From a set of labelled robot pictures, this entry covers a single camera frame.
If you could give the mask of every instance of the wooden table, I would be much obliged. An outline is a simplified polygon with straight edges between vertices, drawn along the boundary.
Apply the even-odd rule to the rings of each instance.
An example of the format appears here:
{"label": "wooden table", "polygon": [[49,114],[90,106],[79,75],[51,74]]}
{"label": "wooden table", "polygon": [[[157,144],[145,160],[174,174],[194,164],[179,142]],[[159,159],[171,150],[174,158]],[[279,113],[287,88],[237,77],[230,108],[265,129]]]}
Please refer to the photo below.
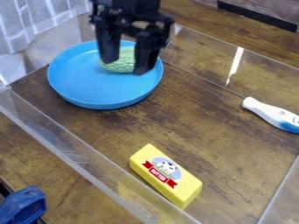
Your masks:
{"label": "wooden table", "polygon": [[[163,1],[163,10],[178,23],[299,67],[295,34],[189,0]],[[237,95],[170,64],[151,96],[117,111],[93,111],[67,103],[53,91],[46,72],[47,67],[13,85],[38,109],[133,174],[129,158],[147,143],[157,145],[205,183],[189,207],[203,223],[258,222],[295,159],[297,136],[245,111]],[[263,89],[258,78],[246,77],[238,90],[249,88],[253,80]],[[275,97],[299,111],[286,99],[289,94],[278,91]],[[0,121],[2,177],[14,189],[38,185],[46,191],[49,223],[141,223],[4,115]]]}

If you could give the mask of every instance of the blue bowl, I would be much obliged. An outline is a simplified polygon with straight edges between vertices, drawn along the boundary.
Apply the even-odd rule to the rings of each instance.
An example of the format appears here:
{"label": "blue bowl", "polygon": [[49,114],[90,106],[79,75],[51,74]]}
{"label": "blue bowl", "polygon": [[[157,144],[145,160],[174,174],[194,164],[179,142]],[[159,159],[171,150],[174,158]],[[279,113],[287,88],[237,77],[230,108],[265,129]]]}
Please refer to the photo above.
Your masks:
{"label": "blue bowl", "polygon": [[[122,46],[134,46],[122,40]],[[87,109],[121,109],[141,102],[155,90],[165,74],[162,60],[143,75],[110,72],[99,64],[98,42],[75,45],[53,61],[49,82],[59,95]]]}

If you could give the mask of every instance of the white object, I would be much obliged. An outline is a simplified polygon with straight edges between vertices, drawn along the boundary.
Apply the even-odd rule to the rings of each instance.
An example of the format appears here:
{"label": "white object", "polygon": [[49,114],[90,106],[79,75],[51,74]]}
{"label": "white object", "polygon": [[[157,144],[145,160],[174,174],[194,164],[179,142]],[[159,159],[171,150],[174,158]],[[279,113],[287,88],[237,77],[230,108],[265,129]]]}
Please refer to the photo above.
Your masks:
{"label": "white object", "polygon": [[293,112],[274,107],[258,101],[253,97],[243,101],[243,108],[257,113],[269,123],[277,126],[281,130],[293,133],[299,133],[299,116]]}

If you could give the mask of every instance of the transparent container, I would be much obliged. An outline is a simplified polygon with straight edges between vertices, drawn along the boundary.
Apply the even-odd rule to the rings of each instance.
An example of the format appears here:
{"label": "transparent container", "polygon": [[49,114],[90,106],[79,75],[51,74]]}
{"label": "transparent container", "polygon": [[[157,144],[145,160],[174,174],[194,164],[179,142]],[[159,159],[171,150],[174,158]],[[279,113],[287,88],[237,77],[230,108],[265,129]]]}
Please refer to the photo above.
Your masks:
{"label": "transparent container", "polygon": [[[82,41],[94,39],[89,15],[79,28]],[[0,111],[142,222],[258,223],[299,138],[241,105],[253,96],[299,113],[299,70],[178,24],[161,58],[163,81],[133,107],[73,106],[54,93],[45,67],[0,86]],[[129,167],[149,143],[203,182],[186,210]]]}

